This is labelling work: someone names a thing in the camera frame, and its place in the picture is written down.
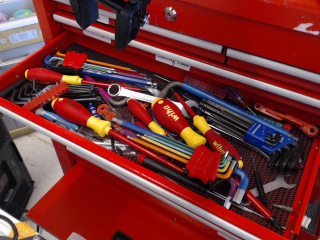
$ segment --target orange wrench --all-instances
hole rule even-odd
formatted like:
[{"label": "orange wrench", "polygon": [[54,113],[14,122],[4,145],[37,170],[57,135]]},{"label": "orange wrench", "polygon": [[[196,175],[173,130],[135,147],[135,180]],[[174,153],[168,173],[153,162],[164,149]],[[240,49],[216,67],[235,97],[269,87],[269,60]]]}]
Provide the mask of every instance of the orange wrench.
[{"label": "orange wrench", "polygon": [[319,132],[319,130],[316,126],[311,125],[305,121],[302,121],[294,116],[285,115],[281,112],[267,108],[267,107],[263,106],[261,103],[257,102],[254,105],[254,109],[259,111],[260,113],[268,115],[274,119],[277,119],[280,121],[284,120],[290,124],[297,126],[299,129],[301,129],[309,137],[315,137]]}]

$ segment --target combination wrench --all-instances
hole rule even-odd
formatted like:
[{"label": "combination wrench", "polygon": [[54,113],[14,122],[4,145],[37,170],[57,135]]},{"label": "combination wrench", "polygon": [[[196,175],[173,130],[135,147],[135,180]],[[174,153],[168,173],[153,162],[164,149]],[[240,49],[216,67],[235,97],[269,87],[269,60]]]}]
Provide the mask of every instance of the combination wrench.
[{"label": "combination wrench", "polygon": [[[158,99],[157,96],[151,96],[141,92],[131,91],[129,89],[123,88],[117,83],[111,84],[107,88],[107,92],[111,97],[127,97],[127,98],[136,99],[136,100],[147,102],[147,103],[152,103],[155,99]],[[185,110],[184,106],[180,102],[177,102],[177,101],[171,101],[171,102],[173,102],[179,108],[183,116],[185,116],[186,118],[191,118],[188,112]],[[193,106],[199,107],[198,103],[195,101],[188,101],[188,105],[189,106],[191,105],[191,107]]]}]

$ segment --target black electronic device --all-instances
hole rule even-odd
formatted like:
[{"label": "black electronic device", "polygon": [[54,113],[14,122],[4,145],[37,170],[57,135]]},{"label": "black electronic device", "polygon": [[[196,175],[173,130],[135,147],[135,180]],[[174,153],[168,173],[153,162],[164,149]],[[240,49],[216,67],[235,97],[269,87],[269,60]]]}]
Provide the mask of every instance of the black electronic device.
[{"label": "black electronic device", "polygon": [[34,181],[0,113],[0,208],[19,219],[33,188]]}]

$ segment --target cardboard box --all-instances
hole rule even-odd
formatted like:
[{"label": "cardboard box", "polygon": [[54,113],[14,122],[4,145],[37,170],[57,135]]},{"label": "cardboard box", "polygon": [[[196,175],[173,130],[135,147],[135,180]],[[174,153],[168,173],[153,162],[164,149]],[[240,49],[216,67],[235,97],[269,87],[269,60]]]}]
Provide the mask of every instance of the cardboard box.
[{"label": "cardboard box", "polygon": [[42,42],[37,15],[0,23],[0,52]]}]

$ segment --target handwritten label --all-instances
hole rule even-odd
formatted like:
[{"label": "handwritten label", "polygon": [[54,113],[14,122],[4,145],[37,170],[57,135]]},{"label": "handwritten label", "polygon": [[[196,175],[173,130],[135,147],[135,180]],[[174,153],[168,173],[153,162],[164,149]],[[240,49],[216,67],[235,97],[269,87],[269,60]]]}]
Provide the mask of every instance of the handwritten label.
[{"label": "handwritten label", "polygon": [[165,64],[169,64],[169,65],[174,66],[179,69],[190,71],[190,66],[188,64],[185,64],[185,63],[182,63],[179,61],[175,61],[175,60],[172,60],[172,59],[164,57],[164,56],[155,55],[155,60],[162,62],[162,63],[165,63]]}]

